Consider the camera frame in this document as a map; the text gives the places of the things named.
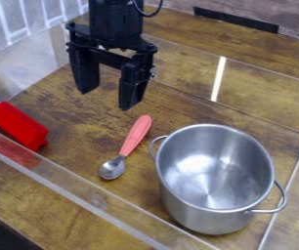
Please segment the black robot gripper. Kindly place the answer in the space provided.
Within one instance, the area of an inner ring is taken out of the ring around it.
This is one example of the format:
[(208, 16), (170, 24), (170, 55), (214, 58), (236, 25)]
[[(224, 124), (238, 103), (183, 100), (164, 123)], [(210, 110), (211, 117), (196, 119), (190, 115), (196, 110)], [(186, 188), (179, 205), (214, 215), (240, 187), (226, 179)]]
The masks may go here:
[(146, 0), (90, 0), (90, 23), (68, 22), (68, 53), (76, 86), (82, 94), (100, 82), (99, 65), (123, 67), (119, 106), (130, 110), (144, 98), (158, 48), (143, 38)]

